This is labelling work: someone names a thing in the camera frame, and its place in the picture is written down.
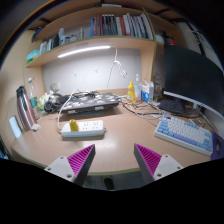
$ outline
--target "power outlet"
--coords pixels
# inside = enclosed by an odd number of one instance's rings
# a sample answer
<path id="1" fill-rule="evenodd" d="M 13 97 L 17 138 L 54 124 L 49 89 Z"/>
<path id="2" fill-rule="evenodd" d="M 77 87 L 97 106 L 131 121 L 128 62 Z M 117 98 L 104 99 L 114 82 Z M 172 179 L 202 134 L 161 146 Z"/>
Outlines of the power outlet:
<path id="1" fill-rule="evenodd" d="M 103 135 L 105 128 L 102 120 L 77 122 L 79 131 L 71 131 L 70 124 L 66 123 L 61 130 L 62 137 L 87 137 Z"/>

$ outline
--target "keyboard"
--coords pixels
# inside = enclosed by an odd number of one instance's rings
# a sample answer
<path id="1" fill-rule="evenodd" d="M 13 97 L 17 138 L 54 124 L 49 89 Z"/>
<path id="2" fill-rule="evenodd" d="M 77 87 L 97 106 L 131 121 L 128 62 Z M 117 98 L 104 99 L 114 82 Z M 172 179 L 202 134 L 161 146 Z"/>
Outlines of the keyboard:
<path id="1" fill-rule="evenodd" d="M 156 127 L 154 136 L 208 156 L 213 152 L 210 131 L 178 118 L 163 118 Z"/>

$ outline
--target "yellow cap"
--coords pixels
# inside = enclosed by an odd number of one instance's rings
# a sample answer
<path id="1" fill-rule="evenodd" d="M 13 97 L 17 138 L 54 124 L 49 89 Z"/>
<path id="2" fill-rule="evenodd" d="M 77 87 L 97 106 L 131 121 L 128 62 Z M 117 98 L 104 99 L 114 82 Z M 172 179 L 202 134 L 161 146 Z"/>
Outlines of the yellow cap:
<path id="1" fill-rule="evenodd" d="M 130 85 L 128 86 L 129 89 L 134 89 L 134 86 L 133 86 L 133 82 L 130 82 Z"/>
<path id="2" fill-rule="evenodd" d="M 70 124 L 71 131 L 78 131 L 79 130 L 79 126 L 78 126 L 76 120 L 70 120 L 69 124 Z"/>

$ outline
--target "light fixture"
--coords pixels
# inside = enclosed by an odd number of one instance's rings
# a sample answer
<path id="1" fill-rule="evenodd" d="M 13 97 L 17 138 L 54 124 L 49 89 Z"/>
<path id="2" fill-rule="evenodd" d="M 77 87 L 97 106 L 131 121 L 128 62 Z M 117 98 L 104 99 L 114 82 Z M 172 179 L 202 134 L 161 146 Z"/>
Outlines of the light fixture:
<path id="1" fill-rule="evenodd" d="M 66 56 L 68 56 L 68 55 L 71 55 L 71 54 L 77 54 L 77 53 L 85 52 L 85 51 L 93 51 L 93 50 L 108 49 L 108 48 L 110 48 L 110 46 L 88 47 L 88 48 L 83 48 L 83 49 L 79 49 L 79 50 L 75 50 L 75 51 L 70 51 L 70 52 L 67 52 L 67 53 L 64 53 L 64 54 L 60 54 L 60 55 L 58 55 L 58 57 L 59 57 L 59 58 L 63 58 L 63 57 L 66 57 Z"/>

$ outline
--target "paper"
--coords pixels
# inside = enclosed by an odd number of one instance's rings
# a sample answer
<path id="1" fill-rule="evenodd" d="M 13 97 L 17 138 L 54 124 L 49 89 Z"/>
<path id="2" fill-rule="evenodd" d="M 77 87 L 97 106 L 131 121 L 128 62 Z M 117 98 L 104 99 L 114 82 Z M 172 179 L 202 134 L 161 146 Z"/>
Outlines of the paper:
<path id="1" fill-rule="evenodd" d="M 19 138 L 19 136 L 22 134 L 22 132 L 21 132 L 20 129 L 19 129 L 19 126 L 18 126 L 18 124 L 17 124 L 17 122 L 16 122 L 15 117 L 11 117 L 11 118 L 9 119 L 9 123 L 10 123 L 10 125 L 11 125 L 11 127 L 12 127 L 12 131 L 13 131 L 15 137 L 16 137 L 16 138 Z"/>

